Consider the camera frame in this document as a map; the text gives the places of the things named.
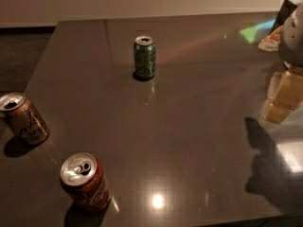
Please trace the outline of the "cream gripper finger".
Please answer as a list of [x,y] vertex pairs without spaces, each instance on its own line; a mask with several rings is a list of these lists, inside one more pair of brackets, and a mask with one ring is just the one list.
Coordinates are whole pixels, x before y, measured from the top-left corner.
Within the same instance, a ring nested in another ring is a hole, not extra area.
[[302,70],[274,72],[270,79],[267,96],[276,105],[295,110],[303,101]]
[[269,122],[280,124],[292,111],[285,106],[275,104],[273,101],[266,99],[262,106],[261,117]]

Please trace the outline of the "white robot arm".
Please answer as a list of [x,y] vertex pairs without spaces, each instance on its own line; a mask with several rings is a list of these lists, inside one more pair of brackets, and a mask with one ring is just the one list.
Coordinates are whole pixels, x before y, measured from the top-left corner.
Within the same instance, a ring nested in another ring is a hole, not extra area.
[[277,51],[287,68],[284,73],[272,76],[262,108],[264,120],[280,124],[303,102],[303,4],[265,37],[258,48]]

